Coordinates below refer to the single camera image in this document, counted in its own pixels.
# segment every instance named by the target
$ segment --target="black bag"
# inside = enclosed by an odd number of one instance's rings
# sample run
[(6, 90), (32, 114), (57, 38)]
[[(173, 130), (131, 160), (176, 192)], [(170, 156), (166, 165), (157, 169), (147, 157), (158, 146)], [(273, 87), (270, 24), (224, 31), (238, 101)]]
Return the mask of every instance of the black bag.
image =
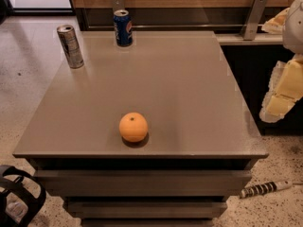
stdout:
[[(9, 175), (17, 175), (18, 177), (14, 181), (11, 181), (5, 178)], [(25, 177), (31, 179), (40, 186), (40, 194), (37, 199), (23, 187), (22, 180)], [(14, 166), (0, 166), (0, 187), (5, 189), (4, 191), (0, 192), (0, 226), (28, 226), (45, 203), (45, 189), (27, 172), (19, 170)], [(8, 203), (7, 196), (9, 193), (17, 196), (27, 206), (27, 212), (23, 215), (19, 222), (6, 211)]]

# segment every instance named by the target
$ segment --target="can lid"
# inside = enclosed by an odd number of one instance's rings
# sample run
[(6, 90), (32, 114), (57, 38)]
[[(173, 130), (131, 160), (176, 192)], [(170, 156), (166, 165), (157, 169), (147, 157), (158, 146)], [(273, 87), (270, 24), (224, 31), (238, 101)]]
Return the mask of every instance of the can lid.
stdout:
[(120, 10), (117, 10), (117, 11), (114, 12), (114, 15), (118, 16), (118, 17), (124, 17), (128, 14), (129, 14), (129, 11), (127, 11), (125, 9), (120, 9)]
[(70, 25), (63, 25), (63, 26), (59, 26), (57, 27), (57, 31), (58, 32), (69, 32), (71, 30), (73, 30), (74, 28)]

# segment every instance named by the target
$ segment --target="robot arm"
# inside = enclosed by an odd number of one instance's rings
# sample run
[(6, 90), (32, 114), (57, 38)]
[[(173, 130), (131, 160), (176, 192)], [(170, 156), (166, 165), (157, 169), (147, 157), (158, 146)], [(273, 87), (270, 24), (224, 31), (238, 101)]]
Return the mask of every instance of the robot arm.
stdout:
[(294, 0), (282, 30), (283, 45), (295, 54), (303, 54), (303, 0)]
[[(283, 17), (285, 22), (280, 26)], [(284, 47), (295, 53), (287, 63), (277, 62), (259, 113), (262, 121), (276, 123), (303, 97), (303, 0), (295, 0), (290, 8), (267, 22), (263, 30), (281, 30)]]

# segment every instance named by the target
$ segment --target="silver can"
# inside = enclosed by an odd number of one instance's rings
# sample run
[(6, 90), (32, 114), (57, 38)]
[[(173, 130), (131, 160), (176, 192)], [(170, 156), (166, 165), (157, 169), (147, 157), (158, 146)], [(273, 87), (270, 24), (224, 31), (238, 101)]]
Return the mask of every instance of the silver can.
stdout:
[(84, 61), (76, 37), (75, 29), (70, 25), (63, 25), (57, 27), (57, 33), (59, 35), (69, 67), (73, 69), (82, 67), (84, 65)]

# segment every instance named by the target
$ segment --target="terrazzo floor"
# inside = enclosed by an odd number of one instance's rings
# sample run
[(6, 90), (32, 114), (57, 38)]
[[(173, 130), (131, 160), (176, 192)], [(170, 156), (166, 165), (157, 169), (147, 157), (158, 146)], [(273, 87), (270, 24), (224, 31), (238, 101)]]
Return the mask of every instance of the terrazzo floor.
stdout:
[[(10, 17), (0, 25), (0, 165), (34, 169), (12, 153), (35, 113), (65, 56), (56, 32), (69, 24), (81, 32), (75, 17)], [(254, 166), (250, 184), (290, 180), (303, 183), (303, 137), (262, 137), (270, 153)], [(227, 201), (228, 208), (215, 227), (303, 226), (303, 185), (265, 196)], [(50, 197), (29, 226), (81, 226), (62, 208), (60, 198)]]

